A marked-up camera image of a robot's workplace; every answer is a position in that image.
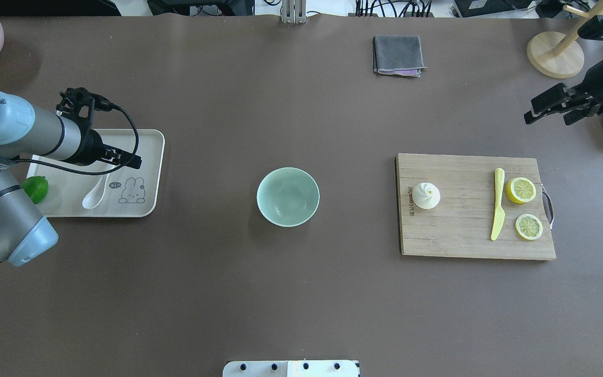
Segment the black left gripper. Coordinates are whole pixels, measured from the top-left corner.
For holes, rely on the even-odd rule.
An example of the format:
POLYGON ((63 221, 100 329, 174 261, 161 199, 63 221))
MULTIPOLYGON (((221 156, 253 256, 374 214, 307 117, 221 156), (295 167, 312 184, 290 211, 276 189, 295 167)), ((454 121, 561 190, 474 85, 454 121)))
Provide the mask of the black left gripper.
POLYGON ((111 165, 122 165, 131 169, 140 169, 142 158, 136 154, 122 153, 119 149, 103 143, 98 132, 90 133, 90 163, 102 161, 111 165))

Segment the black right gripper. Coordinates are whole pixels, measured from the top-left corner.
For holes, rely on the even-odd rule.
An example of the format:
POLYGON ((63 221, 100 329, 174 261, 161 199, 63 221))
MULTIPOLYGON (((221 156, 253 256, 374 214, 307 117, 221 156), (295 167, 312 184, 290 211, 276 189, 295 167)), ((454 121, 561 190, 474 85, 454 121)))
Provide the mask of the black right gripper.
POLYGON ((524 122, 534 122, 552 114, 564 114, 567 126, 586 118, 603 114, 603 106, 596 100, 601 93, 600 84, 577 84, 568 86, 558 83, 533 98, 531 109, 523 115, 524 122))

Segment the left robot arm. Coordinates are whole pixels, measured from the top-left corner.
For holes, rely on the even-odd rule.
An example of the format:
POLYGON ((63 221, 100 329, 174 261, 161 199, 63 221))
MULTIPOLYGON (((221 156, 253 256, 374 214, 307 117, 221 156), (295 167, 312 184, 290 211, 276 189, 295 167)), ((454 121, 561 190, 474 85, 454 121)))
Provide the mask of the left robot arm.
POLYGON ((93 130, 96 110, 122 112, 119 105, 83 87, 68 88, 60 95, 60 103, 51 112, 0 91, 0 263, 20 267, 59 239, 48 218, 9 171, 23 162, 23 153, 73 165, 100 161, 111 164, 113 171, 141 167, 136 151, 109 146, 93 130))

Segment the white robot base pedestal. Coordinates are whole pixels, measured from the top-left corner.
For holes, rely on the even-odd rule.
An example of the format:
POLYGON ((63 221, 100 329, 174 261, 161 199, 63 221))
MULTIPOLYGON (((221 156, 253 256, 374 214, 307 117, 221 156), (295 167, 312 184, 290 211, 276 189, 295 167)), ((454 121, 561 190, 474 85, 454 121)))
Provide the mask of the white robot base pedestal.
POLYGON ((261 360, 228 362, 222 376, 360 376, 353 360, 261 360))

